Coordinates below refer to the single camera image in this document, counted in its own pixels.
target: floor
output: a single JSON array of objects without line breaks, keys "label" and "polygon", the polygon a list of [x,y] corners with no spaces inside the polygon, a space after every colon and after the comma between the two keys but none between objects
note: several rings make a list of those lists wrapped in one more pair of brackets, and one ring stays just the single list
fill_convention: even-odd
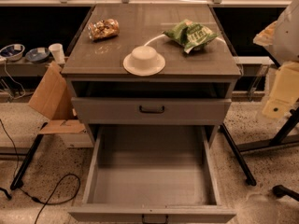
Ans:
[{"label": "floor", "polygon": [[[271,138],[284,123],[258,119],[260,102],[233,102],[225,124],[237,144]],[[0,119],[17,147],[29,147],[43,122],[47,121],[26,102],[0,103]],[[12,147],[0,128],[0,146]],[[66,174],[76,174],[81,186],[76,198],[60,205],[47,205],[36,223],[80,223],[67,210],[81,204],[92,157],[91,148],[67,148],[58,135],[46,135],[23,177],[22,190],[45,202],[58,181]],[[245,183],[245,176],[222,133],[217,133],[211,148],[222,205],[234,208],[237,215],[229,224],[299,223],[299,203],[290,197],[276,198],[272,187],[283,184],[299,191],[299,146],[279,147],[244,154],[257,186]],[[0,224],[35,223],[42,204],[34,203],[20,189],[10,190],[17,161],[0,160],[0,187],[11,194],[9,201],[0,192]],[[70,198],[78,181],[69,176],[57,188],[50,203]]]}]

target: closed drawer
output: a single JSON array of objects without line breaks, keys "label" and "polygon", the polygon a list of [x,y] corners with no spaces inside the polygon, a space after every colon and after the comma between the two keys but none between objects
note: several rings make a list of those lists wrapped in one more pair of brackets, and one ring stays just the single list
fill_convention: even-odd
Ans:
[{"label": "closed drawer", "polygon": [[83,122],[101,124],[223,123],[230,99],[73,98]]},{"label": "closed drawer", "polygon": [[101,127],[78,221],[226,223],[204,129]]}]

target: cardboard flap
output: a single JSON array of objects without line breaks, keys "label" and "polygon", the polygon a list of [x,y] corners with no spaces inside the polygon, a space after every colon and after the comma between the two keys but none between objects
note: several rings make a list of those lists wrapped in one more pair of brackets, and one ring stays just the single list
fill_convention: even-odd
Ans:
[{"label": "cardboard flap", "polygon": [[74,118],[71,95],[61,70],[56,62],[50,64],[28,104],[48,119]]},{"label": "cardboard flap", "polygon": [[84,124],[79,120],[51,120],[39,133],[53,134],[53,133],[85,133]]}]

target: blue bowl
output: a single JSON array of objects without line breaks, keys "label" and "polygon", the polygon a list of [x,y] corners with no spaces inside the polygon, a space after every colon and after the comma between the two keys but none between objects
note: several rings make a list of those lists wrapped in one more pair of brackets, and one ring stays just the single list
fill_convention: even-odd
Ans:
[{"label": "blue bowl", "polygon": [[26,59],[32,63],[43,63],[48,60],[50,50],[47,48],[31,49],[26,53]]},{"label": "blue bowl", "polygon": [[7,58],[9,61],[18,61],[25,51],[22,44],[8,45],[0,50],[0,56]]}]

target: brown foil package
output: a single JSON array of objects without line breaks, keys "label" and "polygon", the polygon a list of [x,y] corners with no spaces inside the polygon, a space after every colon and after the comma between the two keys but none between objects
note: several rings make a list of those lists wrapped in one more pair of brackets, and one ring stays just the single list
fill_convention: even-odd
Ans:
[{"label": "brown foil package", "polygon": [[119,23],[113,19],[101,20],[88,24],[89,36],[92,41],[117,35],[120,32]]}]

